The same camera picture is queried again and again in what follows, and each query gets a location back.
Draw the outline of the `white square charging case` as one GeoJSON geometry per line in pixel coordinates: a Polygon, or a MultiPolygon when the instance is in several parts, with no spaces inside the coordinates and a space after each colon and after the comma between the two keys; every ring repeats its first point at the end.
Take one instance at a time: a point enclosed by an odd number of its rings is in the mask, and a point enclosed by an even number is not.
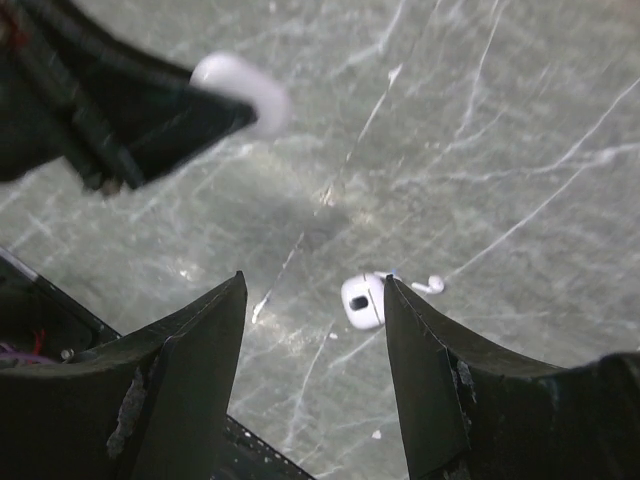
{"type": "Polygon", "coordinates": [[[365,272],[347,279],[341,286],[341,301],[350,324],[371,330],[385,324],[384,279],[365,272]]]}

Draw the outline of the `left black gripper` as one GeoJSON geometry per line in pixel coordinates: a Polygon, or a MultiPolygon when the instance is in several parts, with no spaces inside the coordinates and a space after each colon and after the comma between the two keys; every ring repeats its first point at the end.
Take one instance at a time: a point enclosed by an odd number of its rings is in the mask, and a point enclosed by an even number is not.
{"type": "MultiPolygon", "coordinates": [[[[117,39],[72,1],[30,1],[36,23],[77,50],[150,83],[187,85],[191,71],[117,39]]],[[[82,90],[18,1],[1,3],[1,181],[64,157],[87,190],[133,190],[252,126],[254,107],[201,87],[82,90]]]]}

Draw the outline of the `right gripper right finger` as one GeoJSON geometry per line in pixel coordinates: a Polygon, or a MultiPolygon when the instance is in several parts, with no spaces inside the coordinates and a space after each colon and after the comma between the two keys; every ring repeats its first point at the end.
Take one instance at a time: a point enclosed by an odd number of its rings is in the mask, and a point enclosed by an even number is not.
{"type": "Polygon", "coordinates": [[[639,356],[561,368],[385,282],[387,349],[413,479],[635,479],[639,356]]]}

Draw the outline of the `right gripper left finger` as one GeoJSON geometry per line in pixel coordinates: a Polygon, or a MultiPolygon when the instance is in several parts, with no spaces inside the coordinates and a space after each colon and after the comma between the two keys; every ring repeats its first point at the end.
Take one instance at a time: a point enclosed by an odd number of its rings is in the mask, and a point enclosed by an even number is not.
{"type": "Polygon", "coordinates": [[[243,337],[236,274],[75,362],[1,373],[5,479],[207,479],[243,337]]]}

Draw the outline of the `white oval earbud case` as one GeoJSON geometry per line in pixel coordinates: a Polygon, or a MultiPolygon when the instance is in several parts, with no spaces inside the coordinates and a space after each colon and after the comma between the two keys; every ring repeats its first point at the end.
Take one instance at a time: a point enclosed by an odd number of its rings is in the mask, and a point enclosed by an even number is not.
{"type": "Polygon", "coordinates": [[[229,52],[214,52],[193,69],[190,83],[252,107],[253,132],[261,138],[282,134],[292,117],[286,88],[251,62],[229,52]]]}

